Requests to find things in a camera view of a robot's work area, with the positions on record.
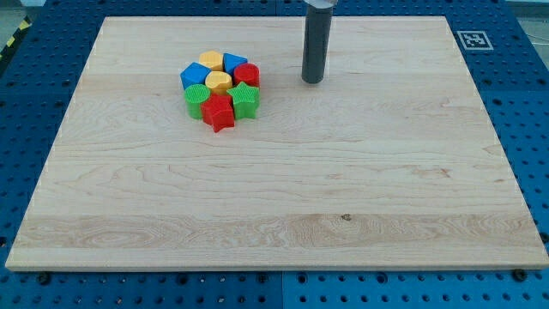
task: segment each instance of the red block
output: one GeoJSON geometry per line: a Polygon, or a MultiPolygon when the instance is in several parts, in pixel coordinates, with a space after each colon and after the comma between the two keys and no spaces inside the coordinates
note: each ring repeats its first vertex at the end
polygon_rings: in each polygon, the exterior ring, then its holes
{"type": "Polygon", "coordinates": [[[254,64],[240,64],[234,69],[234,85],[236,86],[240,82],[259,88],[259,68],[254,64]]]}
{"type": "Polygon", "coordinates": [[[214,128],[214,132],[234,126],[232,96],[212,94],[206,102],[200,105],[200,109],[202,119],[214,128]]]}

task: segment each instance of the yellow heart block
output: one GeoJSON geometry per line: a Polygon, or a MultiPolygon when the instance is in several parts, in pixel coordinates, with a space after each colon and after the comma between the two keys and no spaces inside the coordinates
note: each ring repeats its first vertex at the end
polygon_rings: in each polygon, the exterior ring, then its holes
{"type": "Polygon", "coordinates": [[[206,76],[206,87],[214,94],[226,95],[226,91],[232,88],[232,78],[225,72],[212,71],[206,76]]]}
{"type": "Polygon", "coordinates": [[[198,63],[212,71],[223,71],[223,54],[217,51],[206,51],[200,54],[198,63]]]}

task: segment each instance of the plastic block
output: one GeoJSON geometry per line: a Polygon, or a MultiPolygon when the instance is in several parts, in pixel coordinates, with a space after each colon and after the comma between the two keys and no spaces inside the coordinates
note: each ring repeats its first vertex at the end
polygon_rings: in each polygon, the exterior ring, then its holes
{"type": "Polygon", "coordinates": [[[217,51],[201,53],[198,62],[213,71],[223,71],[223,54],[217,51]]]}
{"type": "Polygon", "coordinates": [[[214,94],[226,95],[226,91],[232,88],[232,78],[225,72],[212,71],[206,77],[206,87],[214,94]]]}
{"type": "Polygon", "coordinates": [[[237,55],[232,55],[230,53],[223,54],[223,66],[225,72],[234,78],[234,69],[236,69],[240,64],[247,64],[248,59],[240,57],[237,55]]]}
{"type": "Polygon", "coordinates": [[[202,84],[196,84],[188,87],[185,90],[185,101],[187,102],[187,112],[189,116],[194,119],[202,118],[202,112],[200,110],[200,105],[206,102],[211,93],[208,87],[202,84]]]}
{"type": "Polygon", "coordinates": [[[190,64],[180,75],[183,89],[192,85],[203,84],[206,81],[206,76],[208,76],[211,71],[212,70],[201,64],[190,64]]]}
{"type": "Polygon", "coordinates": [[[248,86],[241,82],[237,87],[227,90],[232,96],[234,117],[256,118],[256,109],[259,107],[259,88],[248,86]]]}
{"type": "Polygon", "coordinates": [[[240,64],[234,69],[234,84],[239,85],[241,82],[259,88],[259,68],[254,64],[240,64]]]}
{"type": "Polygon", "coordinates": [[[232,97],[230,95],[212,94],[209,99],[200,106],[203,120],[219,132],[224,128],[234,126],[234,113],[232,111],[232,97]]]}

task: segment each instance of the wood grain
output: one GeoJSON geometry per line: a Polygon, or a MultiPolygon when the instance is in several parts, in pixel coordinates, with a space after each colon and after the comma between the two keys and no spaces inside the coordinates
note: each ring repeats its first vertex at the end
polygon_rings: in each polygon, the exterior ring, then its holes
{"type": "Polygon", "coordinates": [[[549,264],[443,17],[335,18],[316,86],[300,81],[302,26],[301,18],[106,18],[6,265],[549,264]],[[212,49],[244,55],[262,72],[257,119],[218,134],[186,115],[178,76],[212,49]]]}

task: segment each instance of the yellow and black tape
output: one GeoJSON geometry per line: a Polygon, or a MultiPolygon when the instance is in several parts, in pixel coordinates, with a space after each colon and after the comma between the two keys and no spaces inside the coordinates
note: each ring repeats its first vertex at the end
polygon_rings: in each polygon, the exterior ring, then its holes
{"type": "Polygon", "coordinates": [[[19,27],[15,30],[11,38],[8,39],[6,46],[0,51],[0,76],[8,68],[8,64],[15,55],[15,51],[27,35],[29,28],[32,26],[31,20],[25,16],[19,27]]]}

